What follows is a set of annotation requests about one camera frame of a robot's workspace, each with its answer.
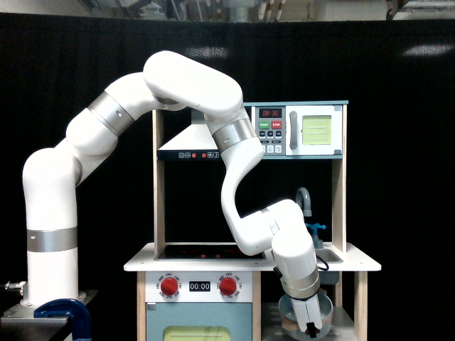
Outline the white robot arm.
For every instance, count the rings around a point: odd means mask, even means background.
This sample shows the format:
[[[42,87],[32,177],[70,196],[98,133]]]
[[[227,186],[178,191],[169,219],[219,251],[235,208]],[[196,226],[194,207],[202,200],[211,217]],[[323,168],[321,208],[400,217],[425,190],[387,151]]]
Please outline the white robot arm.
[[[119,78],[68,125],[65,138],[26,160],[28,302],[34,316],[77,316],[77,200],[75,189],[115,149],[119,136],[142,114],[185,107],[203,113],[225,167],[221,207],[246,255],[271,250],[275,269],[299,329],[322,329],[316,253],[299,206],[282,200],[246,217],[235,205],[240,181],[264,150],[243,106],[239,84],[211,67],[171,51],[154,53],[141,72]]]

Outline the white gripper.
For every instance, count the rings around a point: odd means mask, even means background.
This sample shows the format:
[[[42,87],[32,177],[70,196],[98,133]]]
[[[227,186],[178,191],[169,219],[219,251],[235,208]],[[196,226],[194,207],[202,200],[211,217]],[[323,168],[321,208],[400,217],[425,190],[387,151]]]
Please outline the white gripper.
[[[291,304],[300,331],[306,331],[310,338],[316,338],[316,329],[322,328],[318,296],[314,294],[306,300],[291,298]]]

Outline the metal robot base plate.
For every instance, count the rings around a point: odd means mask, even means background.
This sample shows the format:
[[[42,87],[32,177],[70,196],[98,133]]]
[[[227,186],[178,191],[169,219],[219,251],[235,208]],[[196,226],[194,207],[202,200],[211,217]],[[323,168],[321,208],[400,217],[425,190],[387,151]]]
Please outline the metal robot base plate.
[[[98,290],[85,290],[77,298],[59,298],[43,305],[32,305],[28,301],[20,302],[9,308],[1,316],[2,323],[49,323],[64,325],[71,323],[76,330],[91,327],[91,317],[87,305],[98,294]]]

